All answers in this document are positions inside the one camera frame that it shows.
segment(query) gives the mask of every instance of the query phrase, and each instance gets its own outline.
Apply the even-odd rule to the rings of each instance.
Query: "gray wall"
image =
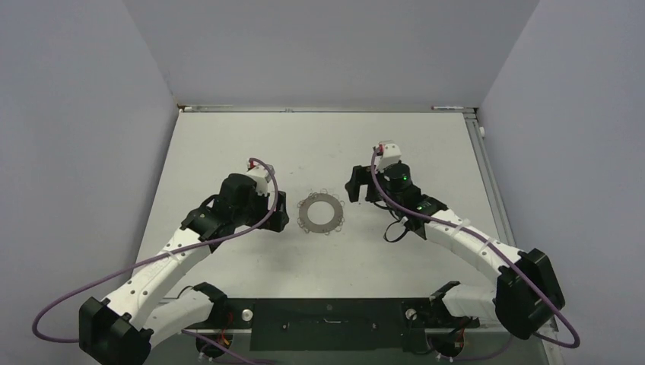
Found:
[[[36,340],[31,321],[133,262],[175,118],[120,0],[0,2],[0,363],[88,359]],[[76,337],[84,298],[42,330]]]
[[[551,256],[582,335],[570,365],[643,363],[643,17],[542,0],[479,113],[518,246]]]
[[[125,0],[184,104],[479,106],[538,0]]]

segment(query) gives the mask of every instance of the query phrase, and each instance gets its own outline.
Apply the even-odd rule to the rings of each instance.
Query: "black joint module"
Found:
[[[388,166],[383,173],[377,174],[377,182],[394,202],[419,214],[432,216],[438,211],[448,209],[444,203],[423,194],[421,189],[412,183],[410,167],[401,161]],[[358,201],[361,186],[363,185],[367,185],[365,201],[374,203],[382,200],[372,179],[371,168],[369,166],[354,166],[351,171],[351,178],[345,183],[345,190],[347,190],[350,202]],[[426,239],[425,219],[396,210],[393,210],[393,213],[398,218],[408,218],[405,222],[405,228],[424,240]]]
[[[252,226],[268,213],[268,195],[258,195],[257,183],[246,175],[230,174],[221,184],[220,193],[209,196],[197,209],[188,213],[181,229],[190,229],[199,235],[201,242],[229,236],[237,227]],[[278,192],[272,216],[260,227],[281,232],[289,223],[287,195]],[[214,252],[221,243],[211,244]]]
[[[558,310],[562,309],[564,296],[547,255],[533,249],[529,253],[521,252],[519,256],[521,259],[515,265]],[[508,332],[526,340],[553,316],[553,312],[513,270],[502,266],[500,272],[501,275],[497,278],[495,313]]]
[[[137,330],[128,313],[119,316],[107,302],[91,297],[78,319],[79,347],[103,365],[141,365],[150,354],[152,330]]]

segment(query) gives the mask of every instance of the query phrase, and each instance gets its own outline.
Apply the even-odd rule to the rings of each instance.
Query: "white table surface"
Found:
[[[138,260],[156,254],[186,214],[219,192],[248,157],[274,165],[291,222],[282,233],[257,230],[227,241],[168,293],[207,281],[229,297],[423,297],[451,280],[488,284],[475,269],[413,233],[382,235],[392,218],[363,201],[345,205],[345,224],[329,236],[304,233],[297,203],[343,185],[371,147],[394,140],[415,185],[477,228],[497,236],[491,207],[461,113],[181,113]]]

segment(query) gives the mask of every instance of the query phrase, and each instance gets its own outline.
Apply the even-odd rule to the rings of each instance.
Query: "circular metal part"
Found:
[[[309,219],[309,208],[313,203],[325,202],[332,206],[334,210],[334,216],[332,219],[325,224],[316,224]],[[298,203],[298,226],[302,228],[306,233],[324,233],[329,234],[333,230],[339,232],[342,228],[345,219],[343,218],[343,201],[339,201],[334,196],[327,194],[326,190],[323,192],[314,192],[309,194],[309,196]]]
[[[253,311],[251,309],[245,309],[242,311],[242,320],[244,322],[249,322],[253,319]]]

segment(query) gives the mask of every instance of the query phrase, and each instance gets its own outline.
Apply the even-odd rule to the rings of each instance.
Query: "black cable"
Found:
[[[375,206],[375,207],[377,207],[377,208],[379,208],[379,209],[383,209],[384,211],[388,211],[388,210],[389,210],[389,207],[388,207],[387,205],[385,205],[385,206],[383,206],[383,205],[378,205],[376,202],[374,202],[374,203],[372,203],[372,204],[374,204],[374,206]]]
[[[183,292],[184,292],[184,291],[186,291],[187,289],[192,289],[192,285],[188,285],[188,286],[184,287],[184,288],[180,291],[180,293],[179,293],[179,294],[177,294],[177,298],[173,298],[173,299],[179,299],[179,298],[181,297],[181,294],[183,294]]]
[[[399,223],[400,221],[401,221],[400,219],[398,221],[393,221],[392,223],[389,224],[389,226],[387,226],[387,228],[385,229],[385,232],[383,232],[383,239],[385,240],[385,242],[397,243],[398,241],[403,240],[403,237],[405,237],[405,235],[408,234],[410,230],[406,227],[405,230],[403,230],[403,233],[401,233],[401,235],[396,237],[394,240],[389,240],[387,238],[387,231],[390,229],[390,227]]]
[[[383,209],[384,211],[388,211],[389,215],[391,215],[392,218],[394,218],[394,219],[396,219],[398,221],[401,220],[401,218],[397,217],[396,214],[394,214],[394,209],[388,207],[387,205],[386,206],[378,205],[376,202],[374,202],[372,204],[374,204],[374,206],[379,208],[379,209]]]

